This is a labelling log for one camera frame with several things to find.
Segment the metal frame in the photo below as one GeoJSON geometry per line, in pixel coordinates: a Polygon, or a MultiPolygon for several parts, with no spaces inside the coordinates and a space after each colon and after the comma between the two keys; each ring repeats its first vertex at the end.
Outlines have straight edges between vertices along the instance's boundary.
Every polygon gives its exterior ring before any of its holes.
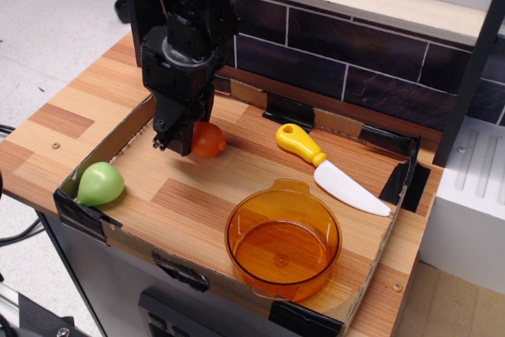
{"type": "Polygon", "coordinates": [[[443,130],[442,139],[433,160],[435,165],[445,167],[449,159],[452,146],[461,129],[466,112],[472,103],[473,95],[479,84],[482,71],[496,41],[504,17],[505,0],[491,0],[481,33],[477,38],[472,56],[459,86],[456,101],[443,130]]]}

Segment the screw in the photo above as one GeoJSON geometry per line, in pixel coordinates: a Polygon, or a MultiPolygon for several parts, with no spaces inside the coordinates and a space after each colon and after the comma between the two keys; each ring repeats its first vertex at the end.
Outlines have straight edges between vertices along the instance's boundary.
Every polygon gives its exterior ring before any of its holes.
{"type": "Polygon", "coordinates": [[[69,337],[70,331],[68,328],[60,328],[58,333],[56,333],[56,337],[69,337]]]}

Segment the bowl handle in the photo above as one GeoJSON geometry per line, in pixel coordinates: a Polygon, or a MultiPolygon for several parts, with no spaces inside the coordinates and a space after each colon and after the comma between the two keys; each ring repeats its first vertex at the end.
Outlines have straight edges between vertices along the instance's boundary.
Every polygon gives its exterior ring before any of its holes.
{"type": "Polygon", "coordinates": [[[293,179],[275,179],[274,184],[268,190],[294,191],[296,193],[310,194],[309,185],[293,179]]]}

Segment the tomato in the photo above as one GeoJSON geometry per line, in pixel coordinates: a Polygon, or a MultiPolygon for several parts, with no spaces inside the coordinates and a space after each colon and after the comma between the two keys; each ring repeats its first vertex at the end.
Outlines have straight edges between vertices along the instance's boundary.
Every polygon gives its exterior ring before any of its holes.
{"type": "Polygon", "coordinates": [[[210,122],[195,122],[191,151],[204,158],[218,155],[226,147],[223,131],[210,122]]]}

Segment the wood grain surface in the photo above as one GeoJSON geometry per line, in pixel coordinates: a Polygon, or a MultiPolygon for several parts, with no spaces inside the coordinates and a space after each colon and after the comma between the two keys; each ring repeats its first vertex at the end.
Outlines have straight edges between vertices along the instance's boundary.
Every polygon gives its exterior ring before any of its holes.
{"type": "MultiPolygon", "coordinates": [[[[0,144],[5,192],[58,217],[53,192],[148,95],[127,35],[0,144]]],[[[278,178],[305,182],[338,218],[343,249],[330,282],[302,304],[334,316],[363,288],[392,218],[359,212],[327,195],[314,182],[311,165],[276,145],[279,125],[261,114],[258,108],[216,96],[211,120],[225,133],[228,146],[214,159],[152,149],[154,132],[148,125],[113,162],[125,176],[125,192],[101,209],[124,231],[233,278],[224,229],[235,205],[278,178]]],[[[330,161],[376,195],[401,162],[398,156],[321,130],[311,135],[330,161]]],[[[442,173],[426,157],[432,151],[423,149],[420,160],[432,173],[418,211],[399,211],[370,287],[351,315],[348,335],[376,337],[393,331],[404,295],[395,285],[407,285],[442,173]]]]}

